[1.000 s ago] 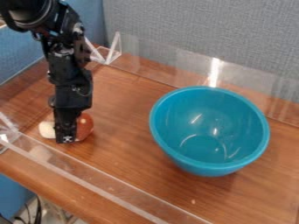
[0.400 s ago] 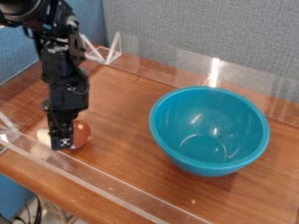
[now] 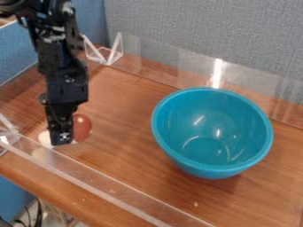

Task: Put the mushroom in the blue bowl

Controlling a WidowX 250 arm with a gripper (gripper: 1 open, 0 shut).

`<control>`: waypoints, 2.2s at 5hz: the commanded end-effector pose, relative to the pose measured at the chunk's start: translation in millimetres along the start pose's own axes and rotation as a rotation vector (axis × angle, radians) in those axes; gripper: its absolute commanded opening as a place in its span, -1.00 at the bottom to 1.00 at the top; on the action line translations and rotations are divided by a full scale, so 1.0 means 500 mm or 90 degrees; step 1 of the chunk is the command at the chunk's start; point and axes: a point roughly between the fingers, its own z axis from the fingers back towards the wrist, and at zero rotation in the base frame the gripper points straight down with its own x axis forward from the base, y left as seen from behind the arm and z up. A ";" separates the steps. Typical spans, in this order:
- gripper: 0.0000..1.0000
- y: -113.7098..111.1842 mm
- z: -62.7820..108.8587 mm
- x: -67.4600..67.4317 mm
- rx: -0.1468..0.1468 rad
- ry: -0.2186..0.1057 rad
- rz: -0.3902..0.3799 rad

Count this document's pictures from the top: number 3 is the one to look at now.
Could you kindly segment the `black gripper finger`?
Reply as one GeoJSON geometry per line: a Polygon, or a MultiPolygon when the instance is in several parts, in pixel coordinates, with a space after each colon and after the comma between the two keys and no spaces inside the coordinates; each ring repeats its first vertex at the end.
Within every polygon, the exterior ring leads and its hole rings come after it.
{"type": "Polygon", "coordinates": [[[78,108],[71,104],[46,106],[47,128],[53,145],[66,145],[74,139],[74,113],[78,108]]]}

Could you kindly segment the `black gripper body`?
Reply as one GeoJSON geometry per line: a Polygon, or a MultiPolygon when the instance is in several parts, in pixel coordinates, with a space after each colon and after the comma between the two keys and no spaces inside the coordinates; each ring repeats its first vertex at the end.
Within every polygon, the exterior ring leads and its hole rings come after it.
{"type": "Polygon", "coordinates": [[[45,106],[79,106],[89,101],[89,68],[65,51],[38,53],[38,71],[47,79],[47,92],[41,96],[45,106]]]}

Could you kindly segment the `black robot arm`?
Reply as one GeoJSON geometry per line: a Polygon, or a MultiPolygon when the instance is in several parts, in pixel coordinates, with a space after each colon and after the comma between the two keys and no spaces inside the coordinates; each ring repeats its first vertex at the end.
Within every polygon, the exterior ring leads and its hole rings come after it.
{"type": "Polygon", "coordinates": [[[46,108],[53,145],[73,142],[74,113],[90,99],[90,73],[78,58],[85,50],[77,9],[71,0],[0,0],[0,18],[17,17],[29,29],[38,54],[38,72],[46,76],[46,108]]]}

